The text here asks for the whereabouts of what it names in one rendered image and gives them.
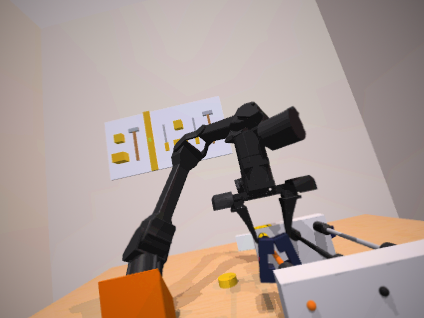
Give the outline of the yellow cylinder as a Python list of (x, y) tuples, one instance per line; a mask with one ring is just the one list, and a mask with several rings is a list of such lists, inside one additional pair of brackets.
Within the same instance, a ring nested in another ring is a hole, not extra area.
[(228, 289), (238, 284), (237, 276), (235, 273), (225, 273), (218, 277), (219, 287)]

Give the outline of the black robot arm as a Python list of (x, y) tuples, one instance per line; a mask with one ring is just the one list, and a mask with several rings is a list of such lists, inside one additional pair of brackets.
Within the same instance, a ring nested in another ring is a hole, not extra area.
[[(187, 141), (197, 137), (206, 142), (201, 152)], [(231, 117), (186, 133), (173, 148), (173, 167), (153, 213), (135, 230), (122, 255), (122, 261), (128, 262), (126, 276), (154, 269), (162, 276), (176, 231), (171, 219), (187, 175), (206, 156), (209, 145), (222, 139), (234, 143), (239, 161), (267, 154), (265, 147), (274, 151), (305, 140), (305, 130), (295, 106), (269, 118), (255, 102), (249, 102)]]

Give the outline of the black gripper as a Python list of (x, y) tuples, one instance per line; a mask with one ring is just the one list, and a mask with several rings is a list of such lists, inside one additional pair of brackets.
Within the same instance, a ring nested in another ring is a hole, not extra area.
[[(244, 205), (244, 201), (280, 194), (281, 198), (278, 199), (282, 208), (284, 226), (286, 234), (290, 237), (297, 200), (302, 198), (302, 195), (299, 195), (298, 192), (303, 193), (317, 190), (313, 177), (306, 175), (285, 180), (285, 184), (276, 185), (267, 154), (249, 156), (240, 159), (238, 162), (245, 192), (232, 195), (231, 191), (213, 195), (213, 211), (231, 208), (231, 213), (237, 212), (249, 229), (256, 244), (259, 244), (256, 231), (248, 209)], [(264, 192), (264, 188), (267, 187), (271, 188), (271, 190)], [(258, 193), (250, 194), (252, 190), (257, 190)]]

